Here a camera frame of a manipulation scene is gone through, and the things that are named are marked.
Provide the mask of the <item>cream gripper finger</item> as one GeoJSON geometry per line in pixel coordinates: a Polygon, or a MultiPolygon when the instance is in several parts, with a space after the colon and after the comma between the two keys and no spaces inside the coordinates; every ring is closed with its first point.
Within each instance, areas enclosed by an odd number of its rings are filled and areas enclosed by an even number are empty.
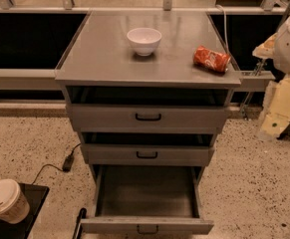
{"type": "Polygon", "coordinates": [[[258,137],[272,140],[290,124],[290,76],[279,83],[270,82],[266,88],[263,111],[259,117],[258,137]]]}
{"type": "Polygon", "coordinates": [[[277,34],[274,33],[265,42],[257,46],[252,55],[259,59],[273,59],[275,56],[275,42],[277,34]]]}

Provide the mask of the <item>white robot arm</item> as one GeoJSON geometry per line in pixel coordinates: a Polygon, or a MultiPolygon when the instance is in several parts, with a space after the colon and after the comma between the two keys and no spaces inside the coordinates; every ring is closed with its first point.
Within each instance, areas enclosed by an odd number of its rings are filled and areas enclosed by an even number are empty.
{"type": "Polygon", "coordinates": [[[278,83],[270,83],[266,88],[260,114],[258,136],[271,140],[279,137],[290,124],[290,16],[252,55],[272,59],[274,67],[285,74],[278,83]]]}

